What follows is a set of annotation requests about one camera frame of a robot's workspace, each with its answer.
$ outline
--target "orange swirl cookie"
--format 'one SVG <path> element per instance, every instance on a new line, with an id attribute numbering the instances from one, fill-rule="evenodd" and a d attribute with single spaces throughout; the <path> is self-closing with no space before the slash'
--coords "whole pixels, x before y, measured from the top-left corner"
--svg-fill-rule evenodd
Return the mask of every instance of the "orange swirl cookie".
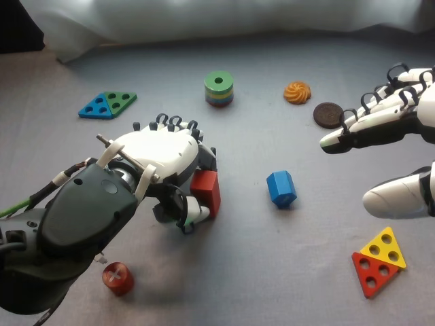
<path id="1" fill-rule="evenodd" d="M 285 88 L 284 98 L 292 104 L 303 104 L 311 98 L 311 89 L 303 81 L 294 81 Z"/>

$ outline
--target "green cable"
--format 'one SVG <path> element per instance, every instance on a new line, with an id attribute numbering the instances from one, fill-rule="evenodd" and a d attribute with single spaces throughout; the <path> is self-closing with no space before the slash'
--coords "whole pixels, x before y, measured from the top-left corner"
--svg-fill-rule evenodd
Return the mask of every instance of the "green cable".
<path id="1" fill-rule="evenodd" d="M 0 211 L 0 217 L 13 214 L 16 211 L 28 206 L 30 204 L 30 198 L 27 198 L 26 200 L 23 200 L 22 202 L 19 202 L 17 205 L 13 207 L 9 207 L 8 209 L 5 209 L 4 211 Z"/>

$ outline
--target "gray tablecloth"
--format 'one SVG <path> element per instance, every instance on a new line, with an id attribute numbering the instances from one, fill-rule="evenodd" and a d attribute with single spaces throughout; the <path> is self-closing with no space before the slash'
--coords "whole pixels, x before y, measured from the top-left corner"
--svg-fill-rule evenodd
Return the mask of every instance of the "gray tablecloth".
<path id="1" fill-rule="evenodd" d="M 0 207 L 101 155 L 97 133 L 115 139 L 161 112 L 195 119 L 217 148 L 215 221 L 183 236 L 158 224 L 156 201 L 146 200 L 105 250 L 132 270 L 134 291 L 114 297 L 104 267 L 92 264 L 46 325 L 434 325 L 435 220 L 377 219 L 361 201 L 373 185 L 430 165 L 433 147 L 410 135 L 328 156 L 319 147 L 328 131 L 313 121 L 321 102 L 358 108 L 398 61 L 431 67 L 434 49 L 431 39 L 374 29 L 101 48 L 68 65 L 49 51 L 0 56 Z M 224 109 L 204 101 L 203 78 L 213 70 L 234 77 L 234 103 Z M 283 99 L 296 80 L 311 86 L 306 105 Z M 115 120 L 80 119 L 105 90 L 138 99 Z M 290 210 L 268 197 L 266 178 L 277 170 L 294 180 Z M 366 300 L 351 254 L 388 225 L 408 268 Z M 1 326 L 36 318 L 0 310 Z"/>

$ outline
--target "yellow ring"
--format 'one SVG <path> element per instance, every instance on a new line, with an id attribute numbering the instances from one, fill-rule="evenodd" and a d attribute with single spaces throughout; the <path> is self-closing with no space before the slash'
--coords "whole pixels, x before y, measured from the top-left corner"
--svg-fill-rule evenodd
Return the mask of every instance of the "yellow ring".
<path id="1" fill-rule="evenodd" d="M 210 97 L 210 98 L 215 98 L 216 100 L 222 100 L 223 98 L 227 98 L 229 96 L 231 96 L 231 94 L 234 92 L 234 88 L 231 88 L 230 92 L 225 93 L 225 94 L 213 94 L 210 92 L 205 92 L 205 95 Z"/>

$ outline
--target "blue hexagonal prism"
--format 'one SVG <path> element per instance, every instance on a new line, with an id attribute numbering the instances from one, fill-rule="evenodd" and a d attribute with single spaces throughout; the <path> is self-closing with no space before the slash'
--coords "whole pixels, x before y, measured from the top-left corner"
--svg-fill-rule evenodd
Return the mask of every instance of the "blue hexagonal prism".
<path id="1" fill-rule="evenodd" d="M 297 199 L 296 190 L 294 189 L 292 176 L 287 171 L 274 172 L 267 178 L 267 187 L 271 195 L 272 202 L 279 209 L 289 207 Z"/>

